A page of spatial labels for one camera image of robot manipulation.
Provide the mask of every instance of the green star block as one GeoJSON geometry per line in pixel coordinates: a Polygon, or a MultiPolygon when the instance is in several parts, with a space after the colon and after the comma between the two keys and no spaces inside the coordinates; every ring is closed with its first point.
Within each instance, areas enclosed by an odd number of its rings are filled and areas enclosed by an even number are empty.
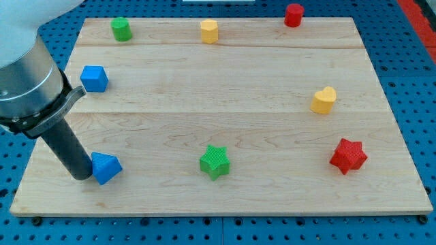
{"type": "Polygon", "coordinates": [[[225,152],[225,147],[208,145],[206,154],[200,158],[200,170],[208,173],[212,180],[230,172],[230,161],[225,152]]]}

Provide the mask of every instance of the hexagonal prism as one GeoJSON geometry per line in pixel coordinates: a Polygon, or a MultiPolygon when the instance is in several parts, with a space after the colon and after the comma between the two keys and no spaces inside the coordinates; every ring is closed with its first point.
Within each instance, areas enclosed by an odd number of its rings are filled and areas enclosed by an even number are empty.
{"type": "Polygon", "coordinates": [[[202,42],[213,44],[218,41],[218,22],[216,20],[203,20],[200,26],[202,30],[202,42]]]}

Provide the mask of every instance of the heart-shaped block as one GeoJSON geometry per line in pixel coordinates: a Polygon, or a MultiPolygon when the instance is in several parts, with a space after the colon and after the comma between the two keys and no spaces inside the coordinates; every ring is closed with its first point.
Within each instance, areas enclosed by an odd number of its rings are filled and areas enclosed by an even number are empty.
{"type": "Polygon", "coordinates": [[[329,114],[336,101],[336,90],[331,86],[325,87],[313,96],[311,110],[318,114],[329,114]]]}

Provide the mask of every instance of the blue pegboard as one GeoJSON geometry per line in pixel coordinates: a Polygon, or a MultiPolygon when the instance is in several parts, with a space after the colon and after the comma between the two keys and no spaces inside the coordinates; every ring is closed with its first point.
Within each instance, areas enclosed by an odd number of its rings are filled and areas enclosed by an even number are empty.
{"type": "MultiPolygon", "coordinates": [[[[283,17],[285,1],[88,0],[40,28],[60,68],[86,17],[283,17]]],[[[354,18],[431,201],[436,195],[436,67],[395,0],[302,0],[305,16],[354,18]]],[[[34,141],[0,129],[0,244],[434,244],[436,216],[32,218],[9,213],[34,141]]]]}

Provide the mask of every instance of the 3d printed block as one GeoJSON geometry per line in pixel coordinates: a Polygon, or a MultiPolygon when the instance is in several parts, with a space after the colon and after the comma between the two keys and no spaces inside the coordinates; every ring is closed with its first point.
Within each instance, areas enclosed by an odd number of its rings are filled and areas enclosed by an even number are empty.
{"type": "Polygon", "coordinates": [[[124,17],[114,18],[110,22],[112,33],[118,42],[129,41],[132,37],[129,21],[124,17]]]}
{"type": "Polygon", "coordinates": [[[230,161],[225,154],[225,147],[208,145],[206,154],[200,158],[200,170],[208,173],[212,180],[216,180],[220,175],[229,174],[230,161]]]}
{"type": "Polygon", "coordinates": [[[297,3],[289,4],[286,7],[285,25],[289,27],[299,27],[304,12],[305,9],[300,4],[297,3]]]}
{"type": "Polygon", "coordinates": [[[102,93],[108,85],[108,77],[101,66],[85,65],[80,80],[88,92],[102,93]]]}
{"type": "Polygon", "coordinates": [[[330,163],[337,166],[345,175],[350,169],[360,169],[367,158],[362,150],[362,142],[351,142],[342,138],[330,163]]]}
{"type": "Polygon", "coordinates": [[[213,44],[218,41],[218,23],[216,20],[203,20],[200,26],[202,30],[202,42],[213,44]]]}
{"type": "Polygon", "coordinates": [[[92,152],[91,157],[93,160],[93,175],[101,185],[123,170],[118,159],[114,156],[92,152]]]}
{"type": "Polygon", "coordinates": [[[319,114],[329,114],[336,101],[336,91],[327,86],[322,91],[318,91],[313,96],[311,110],[319,114]]]}

